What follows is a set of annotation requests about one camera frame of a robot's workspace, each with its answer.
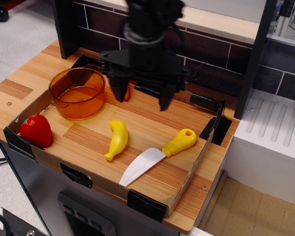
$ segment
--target dark brick wall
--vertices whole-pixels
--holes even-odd
[[[85,1],[76,1],[74,4],[82,47],[97,52],[127,47],[122,32],[127,22],[127,12]],[[172,29],[166,32],[165,46],[191,70],[189,82],[238,97],[252,45],[187,28],[180,30],[185,47],[180,48],[181,40]]]
[[[270,40],[253,87],[295,100],[295,46]]]

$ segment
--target yellow banana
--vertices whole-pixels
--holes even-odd
[[[111,161],[115,155],[121,153],[128,142],[128,130],[122,121],[112,120],[110,127],[114,134],[110,142],[109,152],[104,155],[108,161]]]

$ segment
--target screw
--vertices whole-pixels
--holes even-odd
[[[188,68],[187,67],[183,67],[181,70],[183,71],[183,73],[188,72]]]
[[[107,52],[102,52],[102,53],[101,53],[101,56],[102,56],[103,58],[106,58],[106,57],[108,57],[108,53],[107,53]]]
[[[34,236],[35,232],[34,230],[29,230],[28,233],[26,234],[26,236]]]

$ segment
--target cardboard tray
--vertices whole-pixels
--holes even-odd
[[[89,63],[99,65],[101,62],[82,55],[73,67],[81,67]],[[213,124],[211,124],[211,128],[208,128],[208,127],[204,128],[204,126],[207,123],[209,123],[208,121],[210,121],[211,119],[217,120],[219,115],[217,117],[214,117],[213,115],[206,114],[205,117],[199,118],[199,120],[203,119],[205,122],[203,127],[199,127],[199,130],[206,129],[207,131],[209,131],[208,132],[209,134],[207,135],[207,140],[198,138],[198,141],[195,146],[183,152],[183,156],[186,157],[185,159],[182,158],[182,155],[177,154],[177,157],[175,156],[175,158],[173,158],[172,163],[170,163],[170,165],[167,163],[167,166],[169,166],[168,167],[169,171],[171,171],[172,169],[173,171],[175,171],[174,170],[174,168],[176,167],[175,161],[177,160],[180,160],[181,162],[186,162],[186,163],[183,163],[186,167],[183,173],[178,173],[178,174],[175,173],[175,175],[180,176],[180,183],[176,184],[178,185],[178,188],[175,191],[175,193],[170,194],[170,197],[166,198],[164,201],[155,200],[154,197],[149,196],[149,192],[159,191],[154,189],[156,185],[147,186],[146,188],[142,187],[140,189],[143,189],[143,191],[140,192],[138,191],[139,188],[136,187],[135,185],[129,185],[129,187],[133,186],[133,188],[130,188],[130,189],[119,185],[117,178],[121,176],[116,177],[116,175],[118,175],[118,172],[124,171],[122,170],[120,166],[123,165],[126,168],[131,163],[132,159],[135,158],[135,156],[140,154],[142,150],[145,150],[149,147],[146,148],[144,144],[142,144],[140,147],[137,147],[135,145],[133,147],[126,147],[123,153],[120,154],[121,156],[115,157],[114,159],[116,160],[114,161],[114,163],[112,162],[111,164],[108,163],[108,161],[103,160],[104,159],[103,156],[101,158],[94,158],[94,159],[92,158],[92,155],[96,155],[100,153],[99,148],[103,148],[103,146],[108,151],[110,139],[105,138],[100,133],[108,132],[109,135],[110,134],[112,135],[112,131],[110,130],[110,127],[108,125],[109,124],[108,117],[110,117],[113,111],[117,113],[119,117],[123,117],[124,119],[134,120],[134,122],[137,122],[137,123],[142,122],[143,123],[142,126],[145,126],[144,121],[148,121],[148,119],[155,118],[155,116],[151,116],[151,118],[146,118],[146,119],[144,117],[139,117],[138,120],[136,120],[135,117],[132,117],[133,114],[132,113],[130,114],[132,109],[134,109],[133,107],[131,107],[131,104],[126,104],[126,107],[128,108],[128,110],[122,113],[123,109],[120,109],[122,105],[120,105],[119,102],[115,103],[115,101],[112,99],[111,91],[109,91],[109,87],[107,86],[106,86],[106,91],[107,91],[106,92],[107,108],[103,109],[103,111],[99,113],[101,115],[96,115],[94,118],[90,118],[85,122],[84,121],[72,122],[61,117],[60,114],[58,114],[58,112],[56,111],[55,107],[50,105],[51,96],[49,94],[49,91],[45,91],[41,96],[39,96],[35,101],[33,101],[25,110],[23,110],[4,129],[4,134],[5,134],[7,143],[12,150],[15,150],[16,152],[24,155],[25,157],[30,158],[33,161],[42,163],[46,166],[49,166],[50,168],[55,169],[56,171],[62,172],[66,176],[68,176],[71,180],[79,184],[82,184],[87,188],[93,188],[95,190],[98,190],[120,202],[127,204],[129,207],[159,222],[162,222],[164,217],[169,217],[171,213],[174,211],[180,198],[182,197],[186,188],[188,187],[189,182],[191,181],[195,171],[197,170],[202,160],[202,157],[204,156],[206,149],[208,148],[209,143],[211,142],[213,138],[214,130],[217,126],[217,123],[213,122]],[[183,105],[180,108],[184,108],[184,107],[186,107],[187,112],[190,109],[195,109],[194,107],[190,108],[192,106],[183,103]],[[52,130],[53,129],[57,130],[57,132],[54,132],[53,130],[54,143],[50,147],[47,147],[45,149],[38,147],[35,144],[28,142],[27,140],[24,140],[22,137],[18,135],[20,127],[24,123],[24,121],[28,117],[35,114],[39,114],[39,113],[44,115],[49,120]],[[87,144],[88,142],[87,139],[81,140],[80,138],[83,138],[84,136],[86,137],[88,135],[89,124],[98,122],[99,120],[106,122],[106,124],[103,124],[103,128],[98,127],[96,132],[99,135],[99,137],[98,139],[96,139],[97,142],[96,140],[92,141],[92,142],[95,142],[95,143],[92,143],[92,145],[94,145],[92,146],[90,144]],[[189,121],[186,120],[185,122],[182,122],[182,123],[190,124],[191,121],[199,122],[199,120],[194,119],[194,117],[192,117],[190,118]],[[71,143],[68,143],[67,147],[60,147],[59,144],[61,144],[63,140],[60,133],[61,134],[68,133],[66,129],[65,131],[63,131],[64,127],[66,126],[71,126],[71,127],[74,126],[77,129],[80,128],[82,129],[81,131],[82,134],[80,134],[80,136],[79,135],[75,136],[74,132],[71,133],[70,134],[71,136],[68,139],[66,139],[66,141],[64,141],[65,143],[66,142],[71,142]],[[169,133],[172,134],[173,131],[180,129],[180,127],[171,129],[168,127],[163,127],[162,125],[160,125],[160,128],[168,129],[164,131],[164,134],[167,134],[167,136]],[[156,145],[156,143],[159,143],[159,142],[166,143],[167,141],[169,141],[169,140],[163,140],[163,139],[165,138],[160,137],[160,139],[155,139],[154,141],[151,141],[150,144],[152,143]],[[71,148],[72,146],[74,146],[75,143],[79,144],[78,147],[80,149],[76,151],[75,149],[67,150],[68,148]],[[97,170],[101,170],[103,171],[103,173],[105,171],[112,172],[112,173],[111,173],[111,176],[105,177],[103,173],[100,173],[100,171],[97,171]]]

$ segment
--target orange pot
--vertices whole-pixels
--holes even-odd
[[[57,74],[49,83],[51,104],[67,119],[85,119],[105,103],[105,78],[90,68],[73,68]]]

